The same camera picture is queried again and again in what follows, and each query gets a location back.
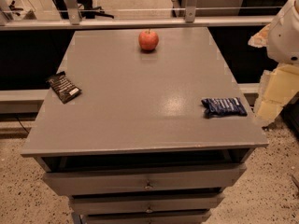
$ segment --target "dark chocolate bar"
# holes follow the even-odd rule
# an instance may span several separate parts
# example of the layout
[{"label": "dark chocolate bar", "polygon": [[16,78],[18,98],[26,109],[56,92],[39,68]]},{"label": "dark chocolate bar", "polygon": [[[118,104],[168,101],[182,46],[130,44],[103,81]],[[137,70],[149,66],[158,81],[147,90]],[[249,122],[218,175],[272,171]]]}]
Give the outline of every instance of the dark chocolate bar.
[{"label": "dark chocolate bar", "polygon": [[75,86],[66,76],[65,72],[47,78],[47,82],[53,88],[59,99],[65,104],[81,94],[81,89]]}]

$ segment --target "drawer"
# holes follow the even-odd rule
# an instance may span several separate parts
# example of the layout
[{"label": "drawer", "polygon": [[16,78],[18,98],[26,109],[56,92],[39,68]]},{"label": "drawer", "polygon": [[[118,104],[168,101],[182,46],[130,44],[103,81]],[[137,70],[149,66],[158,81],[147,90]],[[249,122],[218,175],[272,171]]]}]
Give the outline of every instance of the drawer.
[{"label": "drawer", "polygon": [[86,216],[87,224],[199,224],[210,217],[209,211],[165,212],[134,215]]},{"label": "drawer", "polygon": [[139,192],[229,187],[245,164],[181,166],[73,173],[45,173],[44,181],[58,195]]},{"label": "drawer", "polygon": [[162,211],[199,210],[216,207],[224,198],[219,193],[162,191],[115,194],[114,196],[73,199],[70,205],[79,215],[155,213]]}]

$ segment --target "floor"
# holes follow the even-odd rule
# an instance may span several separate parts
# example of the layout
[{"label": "floor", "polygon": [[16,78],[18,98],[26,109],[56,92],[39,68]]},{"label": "floor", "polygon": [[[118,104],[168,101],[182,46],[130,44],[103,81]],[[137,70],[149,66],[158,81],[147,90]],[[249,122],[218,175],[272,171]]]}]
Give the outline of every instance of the floor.
[{"label": "floor", "polygon": [[[103,0],[107,7],[120,1]],[[141,7],[144,1],[130,6]],[[153,4],[166,7],[168,2]],[[73,223],[67,198],[43,183],[44,171],[35,160],[21,157],[27,137],[22,125],[30,132],[34,116],[0,117],[0,223]],[[224,191],[225,199],[206,224],[299,224],[299,192],[292,181],[292,174],[299,172],[298,139],[281,117],[264,131],[269,146],[253,152],[248,170]]]}]

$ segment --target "blue snack package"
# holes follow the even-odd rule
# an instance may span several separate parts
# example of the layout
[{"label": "blue snack package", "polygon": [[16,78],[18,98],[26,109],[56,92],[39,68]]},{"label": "blue snack package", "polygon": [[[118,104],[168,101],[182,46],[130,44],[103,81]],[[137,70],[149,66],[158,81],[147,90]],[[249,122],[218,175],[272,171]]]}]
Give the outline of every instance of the blue snack package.
[{"label": "blue snack package", "polygon": [[207,98],[202,100],[206,108],[205,115],[208,117],[225,117],[225,116],[246,116],[247,112],[241,103],[240,98]]}]

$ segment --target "gray drawer cabinet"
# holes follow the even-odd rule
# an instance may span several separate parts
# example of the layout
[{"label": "gray drawer cabinet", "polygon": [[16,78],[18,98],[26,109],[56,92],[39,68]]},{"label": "gray drawer cabinet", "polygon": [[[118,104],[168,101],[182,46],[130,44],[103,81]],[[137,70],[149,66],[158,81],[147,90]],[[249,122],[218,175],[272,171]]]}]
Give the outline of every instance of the gray drawer cabinet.
[{"label": "gray drawer cabinet", "polygon": [[[82,89],[52,90],[22,155],[84,224],[199,224],[267,140],[207,28],[75,32],[60,69]],[[203,97],[240,97],[248,115],[207,119]]]}]

